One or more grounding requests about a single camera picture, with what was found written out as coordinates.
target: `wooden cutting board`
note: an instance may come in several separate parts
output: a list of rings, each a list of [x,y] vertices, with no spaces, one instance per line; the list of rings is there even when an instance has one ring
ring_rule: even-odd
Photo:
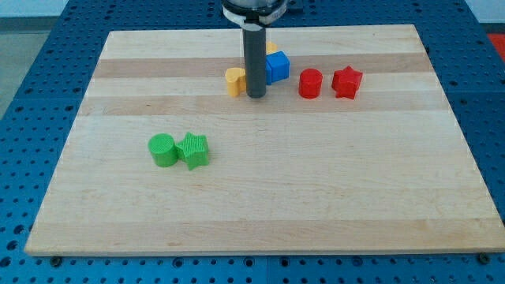
[[[412,25],[269,29],[291,77],[226,94],[239,30],[112,32],[26,245],[33,256],[494,252],[505,229]],[[331,74],[365,72],[355,100]],[[318,99],[298,75],[324,75]],[[210,165],[148,140],[207,136]]]

